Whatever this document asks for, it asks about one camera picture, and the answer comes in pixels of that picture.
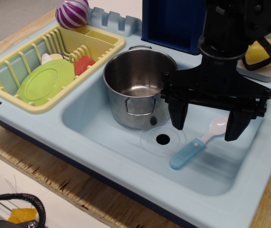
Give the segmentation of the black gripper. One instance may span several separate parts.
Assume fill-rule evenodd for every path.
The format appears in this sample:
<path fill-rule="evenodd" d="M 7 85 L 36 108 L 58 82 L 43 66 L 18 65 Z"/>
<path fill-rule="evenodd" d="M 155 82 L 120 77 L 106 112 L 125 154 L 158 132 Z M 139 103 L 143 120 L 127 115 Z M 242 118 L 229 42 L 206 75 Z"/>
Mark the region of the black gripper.
<path fill-rule="evenodd" d="M 173 127 L 183 129 L 189 104 L 230 111 L 227 142 L 237 140 L 251 120 L 264 116 L 271 99 L 271 89 L 242 76 L 236 60 L 204 56 L 199 66 L 164 72 L 161 79 Z"/>

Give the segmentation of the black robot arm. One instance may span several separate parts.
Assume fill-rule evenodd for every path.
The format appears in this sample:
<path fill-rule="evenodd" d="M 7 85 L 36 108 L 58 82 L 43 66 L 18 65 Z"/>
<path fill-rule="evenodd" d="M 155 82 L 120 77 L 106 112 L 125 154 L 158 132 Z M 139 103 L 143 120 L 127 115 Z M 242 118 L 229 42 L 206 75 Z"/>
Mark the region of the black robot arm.
<path fill-rule="evenodd" d="M 248 70 L 271 63 L 271 0 L 208 0 L 204 32 L 199 38 L 200 65 L 164 72 L 161 97 L 168 103 L 172 125 L 184 127 L 188 105 L 229 111 L 226 141 L 236 140 L 252 119 L 263 117 L 271 89 L 237 72 L 248 47 L 259 43 L 266 57 Z"/>

